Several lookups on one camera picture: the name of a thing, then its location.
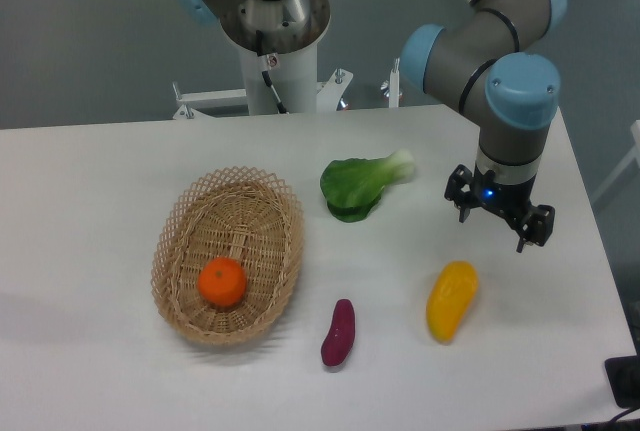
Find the white table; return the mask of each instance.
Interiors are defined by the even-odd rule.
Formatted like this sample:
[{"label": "white table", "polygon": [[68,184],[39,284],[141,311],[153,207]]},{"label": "white table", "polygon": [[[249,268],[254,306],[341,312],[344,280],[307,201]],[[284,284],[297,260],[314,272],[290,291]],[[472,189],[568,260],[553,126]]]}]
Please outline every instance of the white table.
[{"label": "white table", "polygon": [[[634,347],[558,115],[534,188],[556,207],[544,248],[443,198],[473,166],[477,128],[443,106],[335,115],[0,132],[0,423],[51,430],[496,430],[609,419],[603,361]],[[332,159],[400,147],[418,172],[360,223],[325,209]],[[174,201],[198,177],[248,165],[301,199],[305,260],[272,332],[240,350],[194,346],[157,314],[150,270]],[[442,267],[481,289],[449,346],[424,320]],[[337,299],[356,345],[329,373],[319,349]]]}]

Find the black object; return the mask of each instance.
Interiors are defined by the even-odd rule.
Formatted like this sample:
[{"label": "black object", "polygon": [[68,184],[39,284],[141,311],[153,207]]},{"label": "black object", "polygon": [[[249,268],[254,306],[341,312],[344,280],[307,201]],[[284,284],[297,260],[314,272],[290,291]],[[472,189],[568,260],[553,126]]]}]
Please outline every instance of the black object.
[{"label": "black object", "polygon": [[640,407],[640,357],[609,358],[604,367],[616,404],[621,408]]},{"label": "black object", "polygon": [[531,204],[529,197],[535,176],[516,185],[499,184],[494,178],[493,171],[483,175],[476,167],[472,175],[460,164],[449,176],[444,197],[460,210],[461,223],[472,209],[479,207],[502,218],[520,237],[516,248],[519,253],[528,243],[544,246],[553,232],[555,209]]}]

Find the green leafy vegetable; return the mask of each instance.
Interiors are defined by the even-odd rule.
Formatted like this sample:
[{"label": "green leafy vegetable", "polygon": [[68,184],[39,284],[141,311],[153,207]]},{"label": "green leafy vegetable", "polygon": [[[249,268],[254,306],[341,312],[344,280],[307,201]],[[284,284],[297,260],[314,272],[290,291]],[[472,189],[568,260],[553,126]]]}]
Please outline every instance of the green leafy vegetable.
[{"label": "green leafy vegetable", "polygon": [[332,161],[320,177],[327,207],[337,219],[361,221],[382,198],[385,186],[413,175],[415,163],[406,149],[386,158]]}]

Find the metal bracket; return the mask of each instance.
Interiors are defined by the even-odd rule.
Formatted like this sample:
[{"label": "metal bracket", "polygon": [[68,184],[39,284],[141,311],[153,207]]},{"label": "metal bracket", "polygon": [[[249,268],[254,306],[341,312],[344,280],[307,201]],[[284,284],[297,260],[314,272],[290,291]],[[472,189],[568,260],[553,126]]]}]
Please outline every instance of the metal bracket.
[{"label": "metal bracket", "polygon": [[629,150],[629,152],[620,160],[615,168],[609,173],[606,179],[596,188],[591,195],[591,206],[595,207],[600,200],[605,196],[607,191],[614,185],[619,183],[619,179],[622,174],[633,166],[635,163],[640,168],[640,120],[631,125],[631,134],[635,141],[635,146]]},{"label": "metal bracket", "polygon": [[[317,112],[328,113],[348,108],[342,95],[352,80],[353,73],[338,68],[326,83],[318,83]],[[173,92],[178,106],[178,111],[173,115],[173,119],[210,118],[215,116],[216,108],[246,106],[247,104],[247,92],[244,89],[182,94],[178,83],[174,82]],[[197,111],[196,108],[212,110],[213,116]]]}]

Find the yellow pepper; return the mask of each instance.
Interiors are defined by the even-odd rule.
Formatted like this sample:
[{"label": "yellow pepper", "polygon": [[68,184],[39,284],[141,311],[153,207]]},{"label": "yellow pepper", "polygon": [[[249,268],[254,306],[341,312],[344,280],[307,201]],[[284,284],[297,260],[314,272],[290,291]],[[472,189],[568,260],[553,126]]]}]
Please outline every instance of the yellow pepper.
[{"label": "yellow pepper", "polygon": [[466,261],[452,261],[440,273],[427,302],[427,324],[435,339],[451,341],[478,290],[478,275]]}]

